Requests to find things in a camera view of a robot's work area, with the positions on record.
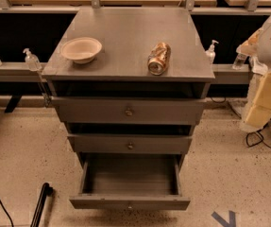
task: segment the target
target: can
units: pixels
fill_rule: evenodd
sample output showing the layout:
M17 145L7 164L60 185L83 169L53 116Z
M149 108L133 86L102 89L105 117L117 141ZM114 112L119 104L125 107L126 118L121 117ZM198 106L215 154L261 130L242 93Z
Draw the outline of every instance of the can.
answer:
M171 47L169 44L158 43L148 56L147 67L151 74L161 75L169 67Z

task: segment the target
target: speckled floor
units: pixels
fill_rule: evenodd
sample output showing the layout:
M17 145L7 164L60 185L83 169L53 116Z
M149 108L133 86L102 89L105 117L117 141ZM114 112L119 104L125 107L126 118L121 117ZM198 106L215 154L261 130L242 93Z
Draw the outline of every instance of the speckled floor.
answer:
M41 226L271 227L271 149L246 146L239 117L227 102L209 101L180 171L186 211L76 210L68 201L82 169L54 109L0 108L0 198L15 226L29 226L42 184L47 198ZM271 130L263 131L271 146ZM229 221L235 213L236 225ZM226 220L220 224L212 214ZM0 207L0 226L9 226Z

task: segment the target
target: white bowl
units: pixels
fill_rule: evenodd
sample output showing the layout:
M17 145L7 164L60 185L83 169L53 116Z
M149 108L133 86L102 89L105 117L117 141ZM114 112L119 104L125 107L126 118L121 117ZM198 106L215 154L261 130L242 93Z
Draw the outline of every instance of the white bowl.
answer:
M60 54L77 64L84 64L92 61L101 51L102 44L89 37L76 38L66 42L60 49Z

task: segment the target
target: bottom drawer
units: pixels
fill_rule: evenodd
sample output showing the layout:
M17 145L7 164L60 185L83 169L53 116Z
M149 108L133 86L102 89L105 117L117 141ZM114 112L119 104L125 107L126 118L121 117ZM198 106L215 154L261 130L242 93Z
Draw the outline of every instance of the bottom drawer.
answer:
M85 209L185 210L174 155L88 154L70 202Z

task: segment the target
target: drawer knob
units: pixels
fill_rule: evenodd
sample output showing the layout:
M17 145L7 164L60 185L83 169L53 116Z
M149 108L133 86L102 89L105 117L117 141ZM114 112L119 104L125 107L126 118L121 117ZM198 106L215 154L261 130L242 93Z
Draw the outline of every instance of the drawer knob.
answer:
M134 114L134 112L130 108L127 108L125 110L125 114L126 114L126 116L132 116Z
M129 143L127 144L127 148L128 148L128 149L133 149L133 148L134 148L133 143L132 143L132 142L129 142Z

